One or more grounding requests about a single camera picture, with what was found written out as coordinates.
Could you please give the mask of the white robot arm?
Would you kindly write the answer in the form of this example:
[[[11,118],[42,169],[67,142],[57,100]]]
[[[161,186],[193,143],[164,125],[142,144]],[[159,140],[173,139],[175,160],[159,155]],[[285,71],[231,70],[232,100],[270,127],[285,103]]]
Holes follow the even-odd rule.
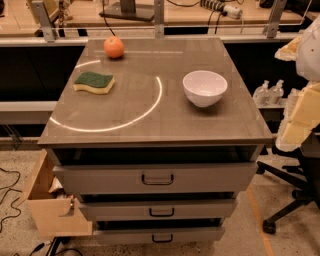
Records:
[[[275,57],[294,61],[297,74],[307,81],[288,96],[278,130],[275,145],[288,152],[300,147],[320,124],[320,16],[302,35],[278,49]]]

